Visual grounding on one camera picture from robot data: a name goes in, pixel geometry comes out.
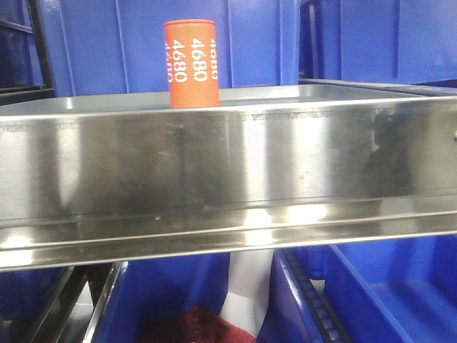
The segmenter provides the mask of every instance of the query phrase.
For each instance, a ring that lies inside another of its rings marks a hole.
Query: stainless steel edge
[[[137,219],[114,221],[111,229],[117,237],[65,242],[55,245],[16,247],[0,251],[0,269],[25,269],[30,266],[88,264],[130,259],[170,257],[186,254],[228,252],[246,249],[293,247],[313,244],[358,242],[394,237],[419,237],[457,232],[455,210],[393,216],[368,216],[364,219],[327,220],[325,205],[313,204],[308,209],[297,207],[239,210],[223,214],[202,213],[164,218],[169,232],[140,234]],[[277,219],[288,216],[288,224]],[[161,221],[156,217],[149,224]],[[239,220],[244,224],[236,225]],[[188,232],[174,232],[173,227],[189,225]]]
[[[106,278],[105,285],[103,287],[103,290],[101,291],[99,300],[96,303],[94,313],[92,314],[91,321],[89,322],[86,333],[81,343],[93,342],[96,336],[96,330],[98,329],[100,324],[100,320],[101,318],[103,318],[103,315],[105,313],[106,305],[109,303],[109,300],[111,298],[111,293],[113,292],[114,285],[116,284],[116,281],[120,273],[122,273],[122,271],[125,270],[126,266],[127,262],[118,262],[113,263],[111,265],[111,269]]]
[[[0,269],[454,232],[457,98],[318,86],[0,108]]]

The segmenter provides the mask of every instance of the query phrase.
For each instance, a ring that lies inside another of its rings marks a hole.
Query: metal shelf
[[[457,98],[342,86],[0,108],[0,270],[457,232]]]

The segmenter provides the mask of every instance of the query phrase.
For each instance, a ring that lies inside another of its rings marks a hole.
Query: blue storage container
[[[406,84],[457,79],[454,0],[313,0],[301,15],[304,77]]]
[[[298,0],[39,0],[59,96],[167,91],[164,23],[216,22],[220,87],[297,84]]]
[[[26,0],[0,0],[0,89],[43,84]]]
[[[457,342],[457,238],[333,245],[324,293],[354,343]]]
[[[51,268],[0,273],[0,317],[15,320],[36,316],[63,271]]]
[[[122,271],[95,342],[137,342],[144,322],[202,305],[218,314],[227,293],[229,254],[129,262]],[[323,343],[281,251],[275,252],[270,301],[258,342]]]

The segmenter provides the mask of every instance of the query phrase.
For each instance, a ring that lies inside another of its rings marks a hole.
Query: dark red cloth
[[[255,343],[256,338],[204,307],[156,319],[144,327],[139,343]]]

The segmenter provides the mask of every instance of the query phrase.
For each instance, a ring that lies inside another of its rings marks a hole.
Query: orange cylindrical cell
[[[184,19],[165,23],[171,107],[219,106],[216,24]]]

